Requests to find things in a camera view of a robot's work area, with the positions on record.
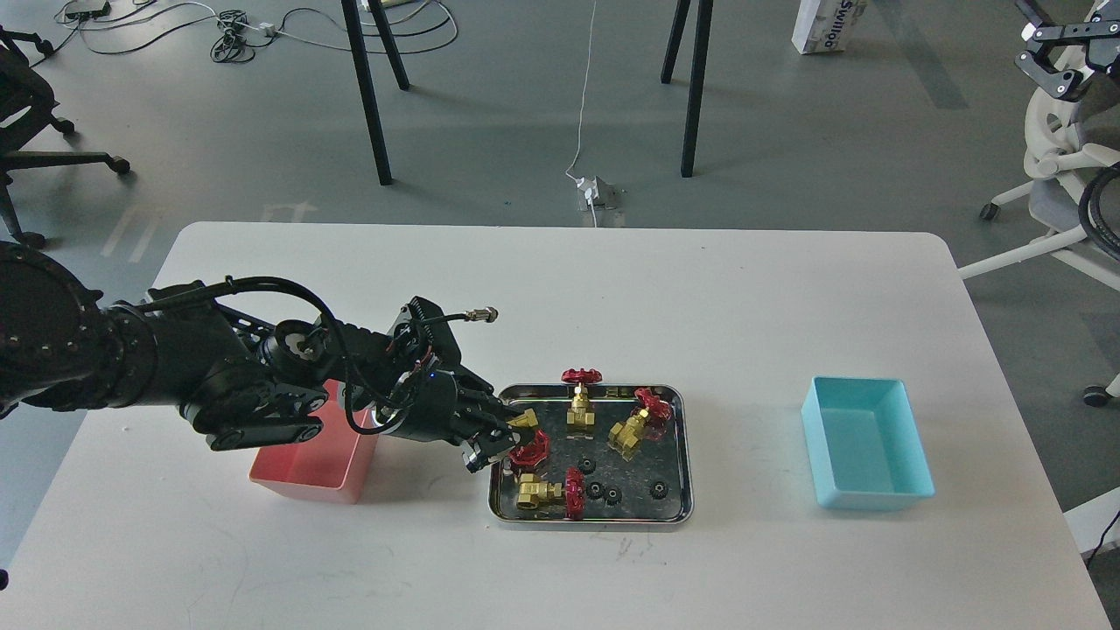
office chair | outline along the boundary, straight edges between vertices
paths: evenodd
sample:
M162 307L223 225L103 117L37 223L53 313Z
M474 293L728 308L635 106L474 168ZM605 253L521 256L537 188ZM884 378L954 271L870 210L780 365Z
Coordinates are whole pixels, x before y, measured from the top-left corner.
M43 249L46 239L20 228L8 194L8 185L12 183L8 172L93 163L104 163L118 175L131 168L127 159L104 152L19 150L47 127L63 135L74 133L73 122L52 113L57 104L46 80L30 68L26 57L0 40L0 216L13 239L35 249Z
M1058 63L1063 65L1057 67L1079 67L1084 63L1083 52L1067 48ZM1023 247L961 267L962 279L1048 253L1120 290L1116 261L1092 244L1077 216L1077 202L1095 169L1120 161L1120 151L1111 148L1120 147L1120 128L1108 120L1117 119L1113 109L1120 104L1120 87L1108 77L1095 78L1077 102L1058 101L1042 89L1035 90L1024 122L1027 150L1023 168L1032 179L996 195L980 211L981 220L991 221L1004 204L1028 197L1028 212L1046 233ZM1120 376L1108 387L1085 388L1082 400L1101 407L1114 396L1120 396Z

metal connector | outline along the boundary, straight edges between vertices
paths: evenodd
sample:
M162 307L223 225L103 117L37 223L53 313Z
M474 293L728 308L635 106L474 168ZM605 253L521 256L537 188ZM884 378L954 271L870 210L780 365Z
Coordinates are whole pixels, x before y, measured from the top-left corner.
M473 311L467 311L464 313L467 316L467 322L486 322L487 324L493 323L497 319L497 308L493 306L487 306L486 308L475 308Z

power strip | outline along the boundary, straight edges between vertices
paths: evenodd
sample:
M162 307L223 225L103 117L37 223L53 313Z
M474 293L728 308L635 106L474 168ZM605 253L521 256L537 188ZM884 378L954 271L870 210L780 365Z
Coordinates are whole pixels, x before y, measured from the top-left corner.
M109 0L77 0L66 4L66 19L90 20L109 15L111 7Z

small black gear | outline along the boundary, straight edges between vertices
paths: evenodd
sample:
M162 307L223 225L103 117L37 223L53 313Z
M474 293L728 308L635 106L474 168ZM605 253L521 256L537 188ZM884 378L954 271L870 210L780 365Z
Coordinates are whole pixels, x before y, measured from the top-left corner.
M664 499L669 497L669 484L664 481L655 481L650 484L650 497L654 499Z
M608 506L614 506L615 503L623 500L623 491L618 490L614 485L607 487L603 495L607 498Z

metal tray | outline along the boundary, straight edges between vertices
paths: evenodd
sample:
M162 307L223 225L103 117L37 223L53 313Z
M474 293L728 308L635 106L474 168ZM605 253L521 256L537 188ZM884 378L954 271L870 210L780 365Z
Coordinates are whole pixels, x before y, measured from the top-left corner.
M633 461L627 462L607 445L607 435L615 423L626 421L637 399L634 390L648 387L669 402L673 418L660 439L642 441ZM655 385L599 383L588 387L595 411L595 433L589 436L569 436L567 413L571 406L572 386L513 385L500 397L513 407L532 408L541 429L551 438L551 452L538 474L545 481L563 482L570 466L578 465L584 456L595 460L595 471L585 476L587 484L599 481L605 487L617 488L622 500L608 504L604 498L587 497L584 518L564 518L564 506L552 504L538 510L522 510L516 506L516 475L510 470L508 460L492 466L489 508L507 524L529 526L562 525L580 528L603 525L678 525L692 515L692 479L689 472L688 439L684 434L684 402L673 388ZM652 485L662 481L668 495L655 499Z

